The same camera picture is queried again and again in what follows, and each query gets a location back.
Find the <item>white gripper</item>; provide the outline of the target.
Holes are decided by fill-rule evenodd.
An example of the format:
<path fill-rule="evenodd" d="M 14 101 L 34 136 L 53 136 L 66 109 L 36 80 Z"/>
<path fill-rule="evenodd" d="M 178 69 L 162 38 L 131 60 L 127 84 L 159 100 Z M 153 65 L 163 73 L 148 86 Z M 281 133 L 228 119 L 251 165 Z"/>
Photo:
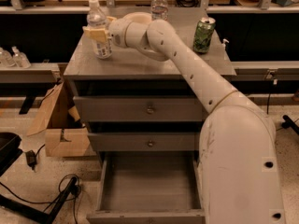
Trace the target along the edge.
<path fill-rule="evenodd" d="M 108 30 L 106 28 L 92 28 L 83 26 L 83 33 L 92 40 L 100 43 L 106 43 L 110 37 L 112 42 L 121 48 L 127 48 L 126 32 L 132 21 L 121 18 L 107 16 Z"/>

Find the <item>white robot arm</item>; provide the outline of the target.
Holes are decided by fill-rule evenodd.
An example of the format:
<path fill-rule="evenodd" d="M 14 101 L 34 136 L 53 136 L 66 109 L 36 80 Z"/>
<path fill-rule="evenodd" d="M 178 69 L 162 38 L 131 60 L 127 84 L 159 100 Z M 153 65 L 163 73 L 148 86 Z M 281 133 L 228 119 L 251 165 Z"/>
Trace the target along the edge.
<path fill-rule="evenodd" d="M 208 113 L 200 133 L 201 199 L 206 224 L 287 224 L 268 115 L 185 45 L 164 20 L 127 18 L 85 26 L 90 39 L 171 60 Z"/>

